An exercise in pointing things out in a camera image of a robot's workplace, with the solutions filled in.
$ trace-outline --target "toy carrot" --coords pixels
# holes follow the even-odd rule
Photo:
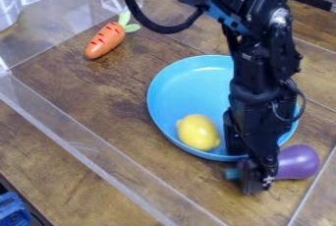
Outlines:
[[[88,59],[96,59],[109,53],[124,41],[127,33],[140,29],[140,25],[127,25],[131,19],[131,13],[120,14],[119,22],[108,23],[92,38],[85,56]]]

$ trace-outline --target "toy lemon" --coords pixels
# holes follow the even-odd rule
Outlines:
[[[212,120],[200,114],[188,115],[177,121],[180,141],[189,147],[209,151],[220,144],[220,136]]]

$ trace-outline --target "transparent acrylic enclosure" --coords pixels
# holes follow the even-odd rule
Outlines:
[[[139,0],[139,4],[152,20],[163,25],[181,22],[193,12],[192,8],[175,0]],[[168,9],[173,9],[173,15],[168,14]],[[125,57],[109,57],[103,62],[89,62],[83,57],[81,49],[88,39],[81,32],[87,30],[95,34],[95,26],[124,10],[124,0],[45,0],[29,6],[19,23],[0,33],[0,99],[164,225],[237,225],[240,222],[305,225],[301,221],[308,220],[305,218],[315,209],[312,207],[331,189],[328,184],[335,179],[332,166],[336,156],[331,154],[335,134],[320,134],[325,133],[323,126],[336,125],[335,116],[324,115],[324,106],[331,106],[335,111],[336,102],[333,96],[323,97],[325,94],[319,89],[320,84],[329,84],[335,79],[335,65],[325,67],[328,71],[319,78],[313,76],[316,68],[335,59],[335,52],[295,40],[307,61],[303,65],[305,76],[299,75],[295,80],[311,101],[307,120],[300,122],[293,143],[307,142],[317,147],[323,171],[315,180],[283,181],[271,192],[245,197],[236,184],[220,177],[224,163],[208,162],[172,146],[153,129],[143,111],[145,91],[155,73],[179,58],[169,61],[156,58],[129,61],[127,56],[135,57],[139,52],[145,56],[145,43],[139,46],[137,42],[147,38],[148,42],[152,41],[148,46],[155,45],[157,35],[151,35],[145,29],[137,32],[125,44],[133,46],[133,54],[119,53]],[[41,11],[47,12],[43,20],[37,17]],[[188,46],[195,54],[228,53],[220,27],[207,16],[187,31],[165,36],[165,39]],[[169,53],[167,45],[151,48],[164,54]],[[187,52],[180,54],[180,58],[185,56]],[[141,71],[135,71],[135,67],[141,68]],[[153,74],[148,76],[145,70],[153,67]],[[36,69],[41,70],[40,74],[35,74]],[[111,91],[113,83],[109,77],[121,84],[120,88],[112,86],[115,92]],[[55,79],[49,85],[44,84],[47,78]],[[135,88],[140,88],[141,93],[128,98]],[[336,92],[336,86],[331,85],[329,90]],[[95,107],[95,103],[111,101],[116,95],[124,96],[131,102],[128,106],[111,102],[112,105],[119,104],[119,110],[124,110],[121,121],[97,125],[100,121],[96,116],[119,117],[117,109],[116,113],[109,114],[109,105]],[[69,107],[73,101],[79,103],[77,109]],[[143,122],[135,123],[132,119],[139,113]],[[316,114],[320,118],[316,117],[309,123],[308,117]],[[128,144],[123,143],[125,135],[119,134],[124,124],[133,128],[133,131],[128,130],[133,134],[133,141],[128,141]],[[312,131],[311,127],[319,127],[321,131]],[[152,130],[152,138],[136,140],[147,130]],[[160,166],[153,166],[151,158],[155,160],[156,155],[173,158],[175,167],[169,166],[168,160],[160,161]],[[325,199],[331,200],[332,207],[336,198],[332,189],[329,193],[333,196]]]

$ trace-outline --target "blue object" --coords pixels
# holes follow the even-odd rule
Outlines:
[[[32,215],[13,192],[0,196],[0,226],[28,226]]]
[[[228,107],[228,86],[233,76],[229,56],[204,55],[185,58],[171,64],[156,75],[147,93],[149,115],[169,141],[196,156],[236,161],[247,155],[228,155],[224,144],[221,115]],[[217,127],[221,143],[211,151],[187,146],[177,137],[176,122],[191,114],[208,116]],[[292,136],[291,131],[280,137],[279,145]]]

